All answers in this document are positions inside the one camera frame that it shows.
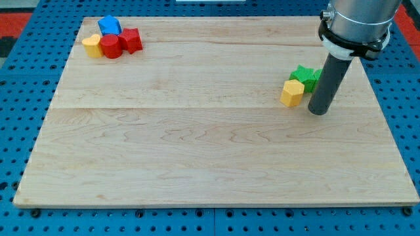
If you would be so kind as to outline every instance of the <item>blue block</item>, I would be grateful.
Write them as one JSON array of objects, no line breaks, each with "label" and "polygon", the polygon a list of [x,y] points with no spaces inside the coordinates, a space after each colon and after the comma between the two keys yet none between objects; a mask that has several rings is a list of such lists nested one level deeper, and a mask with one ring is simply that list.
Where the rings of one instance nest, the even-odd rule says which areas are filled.
[{"label": "blue block", "polygon": [[121,33],[121,26],[117,18],[107,15],[98,21],[100,32],[103,36],[107,34],[119,35]]}]

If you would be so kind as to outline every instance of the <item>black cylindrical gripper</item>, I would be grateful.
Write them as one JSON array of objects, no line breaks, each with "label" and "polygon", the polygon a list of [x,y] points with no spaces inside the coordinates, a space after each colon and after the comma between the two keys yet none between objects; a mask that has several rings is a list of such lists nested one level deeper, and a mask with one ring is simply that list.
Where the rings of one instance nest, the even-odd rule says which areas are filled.
[{"label": "black cylindrical gripper", "polygon": [[340,60],[328,54],[318,84],[309,101],[310,112],[315,115],[327,113],[351,62],[351,60]]}]

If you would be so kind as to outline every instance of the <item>yellow block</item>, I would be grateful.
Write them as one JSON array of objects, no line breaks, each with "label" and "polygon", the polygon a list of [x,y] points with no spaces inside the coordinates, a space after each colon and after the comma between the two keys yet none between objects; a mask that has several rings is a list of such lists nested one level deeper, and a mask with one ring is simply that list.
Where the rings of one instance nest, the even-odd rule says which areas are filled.
[{"label": "yellow block", "polygon": [[301,103],[305,86],[298,80],[290,80],[284,83],[280,101],[288,106],[298,106]]},{"label": "yellow block", "polygon": [[82,40],[81,44],[83,44],[83,46],[85,47],[87,56],[90,56],[91,58],[100,58],[104,55],[102,49],[100,48],[99,42],[99,34],[94,34]]}]

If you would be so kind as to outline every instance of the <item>blue perforated surface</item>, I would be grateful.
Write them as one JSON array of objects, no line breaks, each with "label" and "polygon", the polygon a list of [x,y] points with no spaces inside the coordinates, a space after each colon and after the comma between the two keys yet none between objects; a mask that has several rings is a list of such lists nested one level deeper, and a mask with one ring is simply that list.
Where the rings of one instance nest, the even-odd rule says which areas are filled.
[{"label": "blue perforated surface", "polygon": [[[420,235],[420,208],[32,210],[11,201],[84,16],[318,15],[327,1],[175,5],[173,0],[41,0],[0,69],[0,235]],[[420,65],[396,26],[363,61],[417,190]]]}]

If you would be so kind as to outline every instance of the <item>wood grain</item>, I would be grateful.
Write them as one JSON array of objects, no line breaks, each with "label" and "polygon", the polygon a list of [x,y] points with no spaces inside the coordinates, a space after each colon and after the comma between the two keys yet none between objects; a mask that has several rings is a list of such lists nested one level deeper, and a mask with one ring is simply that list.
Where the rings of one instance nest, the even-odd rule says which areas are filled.
[{"label": "wood grain", "polygon": [[327,115],[278,101],[320,68],[315,17],[119,18],[144,50],[88,58],[86,18],[14,203],[22,208],[406,206],[418,195],[359,60]]}]

